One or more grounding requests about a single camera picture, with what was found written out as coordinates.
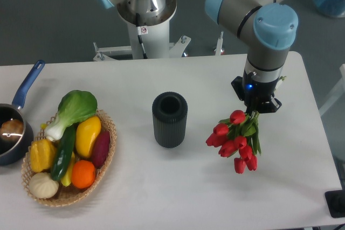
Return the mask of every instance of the cable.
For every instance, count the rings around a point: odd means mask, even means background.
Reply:
[[[136,13],[135,14],[135,26],[136,26],[137,29],[140,27],[140,25],[139,25],[139,18],[140,18],[140,15],[138,13]],[[139,44],[141,45],[142,55],[143,55],[144,59],[147,59],[144,43],[142,42],[142,37],[139,34],[139,31],[138,31],[138,40],[139,40]]]

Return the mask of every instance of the pot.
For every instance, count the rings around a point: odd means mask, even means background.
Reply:
[[[33,141],[31,126],[20,110],[26,94],[43,69],[45,63],[38,60],[18,88],[12,104],[0,104],[0,165],[12,164],[23,158]]]

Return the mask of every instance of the yellow bell pepper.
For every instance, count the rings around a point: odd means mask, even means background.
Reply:
[[[65,186],[68,187],[72,183],[72,170],[75,164],[75,154],[72,152],[71,160],[70,163],[68,164],[67,171],[65,175],[61,178],[61,183]]]
[[[101,121],[97,116],[88,118],[77,127],[75,148],[83,158],[90,158],[96,138],[101,133]]]
[[[30,149],[31,169],[34,172],[42,172],[50,169],[56,154],[56,147],[45,138],[33,141]]]

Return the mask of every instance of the cucumber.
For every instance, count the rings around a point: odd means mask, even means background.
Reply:
[[[76,129],[74,125],[69,126],[64,131],[51,169],[51,177],[53,180],[60,180],[67,171],[74,149],[75,132]]]

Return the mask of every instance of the woven basket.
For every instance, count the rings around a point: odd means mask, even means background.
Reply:
[[[104,163],[104,165],[96,169],[96,178],[94,183],[86,189],[78,189],[71,184],[68,187],[64,187],[61,183],[59,183],[59,190],[58,192],[49,199],[38,199],[34,195],[31,194],[29,190],[29,182],[31,177],[35,174],[31,170],[31,164],[30,164],[30,147],[29,151],[26,153],[23,164],[22,164],[22,185],[24,186],[24,190],[27,192],[27,195],[33,198],[35,201],[37,201],[40,204],[43,204],[45,206],[49,207],[62,207],[67,206],[73,203],[76,203],[82,199],[84,199],[86,196],[88,196],[98,185],[98,183],[102,180],[103,175],[107,171],[108,166],[110,165],[116,148],[116,128],[115,124],[112,121],[112,119],[103,111],[103,110],[97,110],[96,113],[97,117],[100,119],[102,124],[102,131],[108,130],[110,132],[111,141],[110,141],[110,147],[109,147],[109,153],[107,156],[107,159]],[[51,117],[51,120],[47,122],[49,125],[55,117]],[[35,137],[34,140],[40,140],[44,137],[44,130],[41,129],[41,131],[38,133],[38,135]],[[80,158],[78,157],[78,154],[75,154],[76,161]]]

